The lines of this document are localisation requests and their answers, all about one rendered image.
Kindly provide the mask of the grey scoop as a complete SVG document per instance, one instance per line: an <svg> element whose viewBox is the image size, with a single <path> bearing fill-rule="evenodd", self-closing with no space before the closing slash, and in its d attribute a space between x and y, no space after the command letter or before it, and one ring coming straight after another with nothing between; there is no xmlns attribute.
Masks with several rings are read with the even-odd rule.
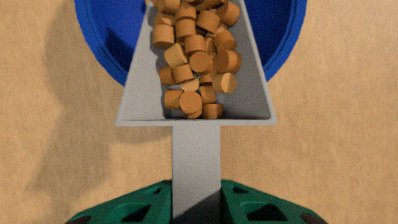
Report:
<svg viewBox="0 0 398 224"><path fill-rule="evenodd" d="M172 224L221 224L220 126L277 125L277 117L257 51L244 0L229 0L240 9L228 31L242 58L233 74L233 93L215 92L223 119L188 118L166 109L167 89L159 70L169 65L164 51L153 46L154 18L159 11L148 1L134 56L115 119L115 126L171 126Z"/></svg>

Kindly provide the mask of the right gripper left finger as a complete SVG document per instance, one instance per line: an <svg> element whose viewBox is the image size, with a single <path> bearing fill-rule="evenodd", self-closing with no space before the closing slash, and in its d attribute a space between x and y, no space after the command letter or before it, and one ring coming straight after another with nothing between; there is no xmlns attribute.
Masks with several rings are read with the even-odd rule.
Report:
<svg viewBox="0 0 398 224"><path fill-rule="evenodd" d="M86 224L172 224L172 180L161 180L92 206L67 222L82 216L91 217Z"/></svg>

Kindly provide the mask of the blue bowl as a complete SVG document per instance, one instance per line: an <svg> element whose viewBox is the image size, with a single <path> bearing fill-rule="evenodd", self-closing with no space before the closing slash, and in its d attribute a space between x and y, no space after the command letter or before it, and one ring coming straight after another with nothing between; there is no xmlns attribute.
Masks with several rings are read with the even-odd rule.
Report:
<svg viewBox="0 0 398 224"><path fill-rule="evenodd" d="M103 69L125 87L145 0L73 0L84 40ZM244 0L268 82L288 59L304 22L307 0Z"/></svg>

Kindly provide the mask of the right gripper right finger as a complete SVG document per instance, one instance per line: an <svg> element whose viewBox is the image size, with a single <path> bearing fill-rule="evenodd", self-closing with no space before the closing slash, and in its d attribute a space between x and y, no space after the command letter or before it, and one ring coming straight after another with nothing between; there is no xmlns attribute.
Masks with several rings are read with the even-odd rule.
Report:
<svg viewBox="0 0 398 224"><path fill-rule="evenodd" d="M221 179L221 224L307 224L300 217L304 213L324 220L304 206L230 179Z"/></svg>

